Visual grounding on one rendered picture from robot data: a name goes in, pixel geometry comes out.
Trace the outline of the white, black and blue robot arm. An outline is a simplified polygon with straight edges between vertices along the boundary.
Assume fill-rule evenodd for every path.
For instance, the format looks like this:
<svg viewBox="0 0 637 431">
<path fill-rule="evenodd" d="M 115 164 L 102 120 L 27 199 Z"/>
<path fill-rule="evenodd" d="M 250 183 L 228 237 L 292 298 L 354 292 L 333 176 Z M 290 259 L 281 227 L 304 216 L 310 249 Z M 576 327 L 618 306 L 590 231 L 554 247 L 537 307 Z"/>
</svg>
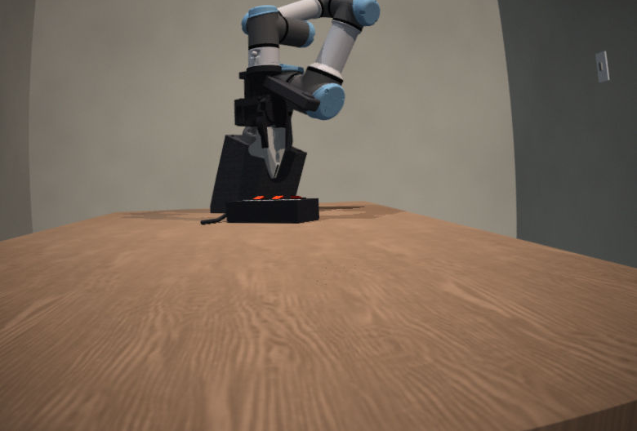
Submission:
<svg viewBox="0 0 637 431">
<path fill-rule="evenodd" d="M 293 109 L 320 120 L 334 118 L 341 111 L 345 102 L 341 72 L 363 26 L 374 25 L 379 16 L 376 0 L 301 0 L 280 8 L 254 7 L 243 17 L 242 30 L 248 35 L 248 68 L 282 67 L 282 74 L 266 76 L 262 86 L 287 102 L 289 136 L 284 152 L 292 149 Z M 302 67 L 280 64 L 279 44 L 308 47 L 315 29 L 307 20 L 321 17 L 333 18 L 332 27 L 317 60 L 308 65 L 305 74 Z"/>
</svg>

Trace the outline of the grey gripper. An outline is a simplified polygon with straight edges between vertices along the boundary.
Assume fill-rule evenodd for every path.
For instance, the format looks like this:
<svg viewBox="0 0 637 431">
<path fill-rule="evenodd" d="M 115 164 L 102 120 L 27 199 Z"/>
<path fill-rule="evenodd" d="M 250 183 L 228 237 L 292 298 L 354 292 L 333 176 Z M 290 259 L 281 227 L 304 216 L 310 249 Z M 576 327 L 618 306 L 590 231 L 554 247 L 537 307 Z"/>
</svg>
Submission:
<svg viewBox="0 0 637 431">
<path fill-rule="evenodd" d="M 265 159 L 271 179 L 276 178 L 287 147 L 289 113 L 284 98 L 264 88 L 262 83 L 266 75 L 281 73 L 282 67 L 278 65 L 257 65 L 240 72 L 239 79 L 244 79 L 245 85 L 244 98 L 234 100 L 234 123 L 239 127 L 257 127 L 256 141 L 249 145 L 248 151 Z M 271 127 L 273 124 L 276 128 Z"/>
</svg>

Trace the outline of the black power strip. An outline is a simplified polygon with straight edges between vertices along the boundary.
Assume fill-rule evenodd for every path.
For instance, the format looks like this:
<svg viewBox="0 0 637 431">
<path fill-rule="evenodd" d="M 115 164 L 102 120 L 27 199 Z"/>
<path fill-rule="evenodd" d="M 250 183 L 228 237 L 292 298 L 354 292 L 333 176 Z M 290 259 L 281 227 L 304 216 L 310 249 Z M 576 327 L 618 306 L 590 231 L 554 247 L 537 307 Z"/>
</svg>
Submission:
<svg viewBox="0 0 637 431">
<path fill-rule="evenodd" d="M 250 200 L 232 201 L 226 203 L 226 213 L 217 219 L 201 220 L 201 224 L 218 223 L 224 218 L 227 222 L 271 222 L 298 224 L 309 220 L 317 220 L 319 214 L 318 198 L 302 198 L 283 196 L 274 198 L 265 196 Z M 283 201 L 281 201 L 283 200 Z M 302 200 L 302 201 L 301 201 Z"/>
</svg>

